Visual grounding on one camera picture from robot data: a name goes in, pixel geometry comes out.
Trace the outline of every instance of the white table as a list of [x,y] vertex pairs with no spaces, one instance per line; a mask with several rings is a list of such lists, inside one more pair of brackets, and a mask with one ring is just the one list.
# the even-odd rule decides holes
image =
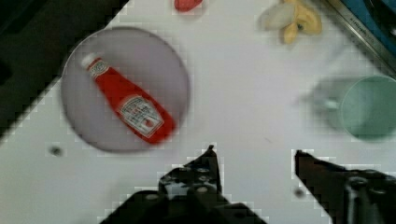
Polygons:
[[[108,25],[137,26],[169,42],[185,60],[189,114],[172,139],[149,150],[111,154],[88,146],[64,118],[58,80],[2,139],[1,223],[94,224],[178,164],[216,144],[223,193],[271,224],[329,223],[312,195],[297,199],[295,149],[354,168],[396,171],[396,139],[364,143],[320,125],[304,96],[325,77],[379,74],[320,11],[323,34],[282,45],[258,19],[277,1],[205,0],[179,15],[170,0],[130,1]],[[50,155],[59,146],[61,157]]]

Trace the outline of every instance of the ketchup bottle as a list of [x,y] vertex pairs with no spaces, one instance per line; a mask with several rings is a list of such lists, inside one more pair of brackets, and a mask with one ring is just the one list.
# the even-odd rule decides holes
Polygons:
[[81,65],[91,74],[113,111],[137,136],[157,144],[175,129],[172,117],[158,102],[100,57],[90,53]]

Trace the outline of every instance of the bottle cap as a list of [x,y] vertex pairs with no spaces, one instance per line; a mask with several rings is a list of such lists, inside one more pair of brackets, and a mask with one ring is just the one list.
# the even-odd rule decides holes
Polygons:
[[95,59],[97,59],[98,56],[95,53],[89,53],[87,55],[85,55],[85,57],[82,59],[81,61],[81,66],[84,69],[87,69],[88,66],[91,65],[91,63],[93,63],[93,61],[95,61]]

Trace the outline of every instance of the plate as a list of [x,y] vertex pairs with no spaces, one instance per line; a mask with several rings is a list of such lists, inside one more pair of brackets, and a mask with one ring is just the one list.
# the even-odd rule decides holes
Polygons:
[[180,125],[190,103],[190,80],[177,53],[150,32],[137,28],[105,29],[79,43],[63,70],[64,113],[84,141],[110,151],[150,148],[150,144],[120,121],[95,82],[80,66],[82,58],[90,52],[97,53],[143,88],[171,114],[177,126]]

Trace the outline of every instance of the light green mug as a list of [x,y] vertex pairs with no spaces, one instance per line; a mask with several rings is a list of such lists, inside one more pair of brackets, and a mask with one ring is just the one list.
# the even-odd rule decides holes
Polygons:
[[391,77],[327,81],[314,92],[314,102],[334,128],[362,140],[389,136],[396,128],[396,80]]

